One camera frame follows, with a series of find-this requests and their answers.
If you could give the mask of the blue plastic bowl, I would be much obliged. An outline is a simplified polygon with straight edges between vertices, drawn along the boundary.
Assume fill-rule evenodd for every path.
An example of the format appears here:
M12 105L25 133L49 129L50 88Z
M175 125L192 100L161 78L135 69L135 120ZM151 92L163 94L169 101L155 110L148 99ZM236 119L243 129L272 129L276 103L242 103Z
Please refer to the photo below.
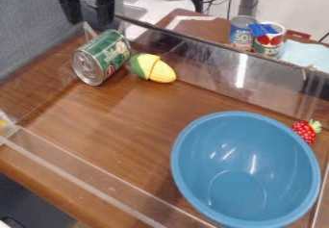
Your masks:
M310 147L282 123L248 112L207 114L181 129L171 172L185 201L224 228L284 228L319 192Z

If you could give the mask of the red toy strawberry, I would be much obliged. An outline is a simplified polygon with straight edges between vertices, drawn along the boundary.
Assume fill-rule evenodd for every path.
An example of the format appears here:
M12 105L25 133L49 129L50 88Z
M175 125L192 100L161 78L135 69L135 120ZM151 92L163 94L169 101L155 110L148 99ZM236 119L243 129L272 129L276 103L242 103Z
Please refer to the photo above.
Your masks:
M291 125L291 130L298 134L307 145L313 145L315 136L321 132L321 123L317 120L296 121Z

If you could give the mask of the green tin can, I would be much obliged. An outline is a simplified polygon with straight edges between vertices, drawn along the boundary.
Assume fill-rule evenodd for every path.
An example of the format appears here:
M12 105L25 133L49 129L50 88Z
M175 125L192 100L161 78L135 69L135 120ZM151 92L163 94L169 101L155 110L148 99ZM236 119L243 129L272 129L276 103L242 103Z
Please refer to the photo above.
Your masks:
M74 50L70 65L80 79L99 86L129 60L129 56L125 37L119 31L108 30Z

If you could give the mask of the yellow green toy corn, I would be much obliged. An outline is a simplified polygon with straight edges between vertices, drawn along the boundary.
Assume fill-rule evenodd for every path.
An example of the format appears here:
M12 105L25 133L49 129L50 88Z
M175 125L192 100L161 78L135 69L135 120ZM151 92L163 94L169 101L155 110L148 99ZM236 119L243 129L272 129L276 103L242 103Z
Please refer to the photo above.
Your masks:
M161 60L152 54L140 53L131 57L129 68L136 76L157 83L172 83L176 73Z

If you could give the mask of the blue soup can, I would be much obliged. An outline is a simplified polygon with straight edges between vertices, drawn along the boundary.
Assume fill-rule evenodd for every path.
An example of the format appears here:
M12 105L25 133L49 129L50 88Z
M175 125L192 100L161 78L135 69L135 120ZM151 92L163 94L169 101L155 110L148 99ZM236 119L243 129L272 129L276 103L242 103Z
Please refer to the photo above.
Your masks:
M239 49L248 51L252 44L252 34L247 27L256 20L247 15L234 16L230 20L230 43Z

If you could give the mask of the red white tomato can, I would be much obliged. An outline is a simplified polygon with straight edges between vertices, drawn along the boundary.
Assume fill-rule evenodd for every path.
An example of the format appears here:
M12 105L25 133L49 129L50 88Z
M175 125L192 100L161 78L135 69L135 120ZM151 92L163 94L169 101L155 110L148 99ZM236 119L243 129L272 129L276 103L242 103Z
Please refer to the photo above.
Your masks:
M268 21L262 22L260 25L266 28L271 28L271 30L263 36L254 38L252 50L258 54L276 58L282 48L284 27Z

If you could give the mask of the light blue cloth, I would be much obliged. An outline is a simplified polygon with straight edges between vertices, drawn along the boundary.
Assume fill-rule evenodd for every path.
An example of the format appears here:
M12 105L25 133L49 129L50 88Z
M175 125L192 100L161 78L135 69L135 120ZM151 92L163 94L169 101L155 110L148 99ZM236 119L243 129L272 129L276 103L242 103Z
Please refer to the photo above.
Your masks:
M302 67L329 73L329 47L315 43L287 40L282 47L279 59Z

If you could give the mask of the clear acrylic front wall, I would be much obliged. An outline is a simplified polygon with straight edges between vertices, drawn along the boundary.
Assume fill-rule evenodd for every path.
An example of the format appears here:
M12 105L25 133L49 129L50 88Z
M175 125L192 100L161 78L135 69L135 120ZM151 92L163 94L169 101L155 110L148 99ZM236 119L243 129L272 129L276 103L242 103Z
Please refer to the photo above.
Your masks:
M0 110L2 144L151 228L215 228L16 125Z

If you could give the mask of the clear acrylic wall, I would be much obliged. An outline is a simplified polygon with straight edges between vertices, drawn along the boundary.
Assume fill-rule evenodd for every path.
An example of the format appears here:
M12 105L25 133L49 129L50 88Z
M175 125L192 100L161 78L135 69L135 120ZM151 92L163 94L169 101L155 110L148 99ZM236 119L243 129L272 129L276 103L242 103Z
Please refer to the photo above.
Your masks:
M151 228L215 228L16 125L0 110L2 144Z
M242 51L228 21L175 9L153 24L119 14L135 51L161 57L181 81L329 129L329 74Z

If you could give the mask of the clear acrylic back wall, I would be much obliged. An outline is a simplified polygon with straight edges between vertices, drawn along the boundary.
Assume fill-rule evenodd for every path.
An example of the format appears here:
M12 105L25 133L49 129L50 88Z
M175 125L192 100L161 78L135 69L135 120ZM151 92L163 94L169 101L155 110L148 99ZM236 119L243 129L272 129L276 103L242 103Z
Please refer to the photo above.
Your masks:
M175 9L153 24L119 14L135 51L161 57L181 81L329 129L329 74L242 51L228 21Z

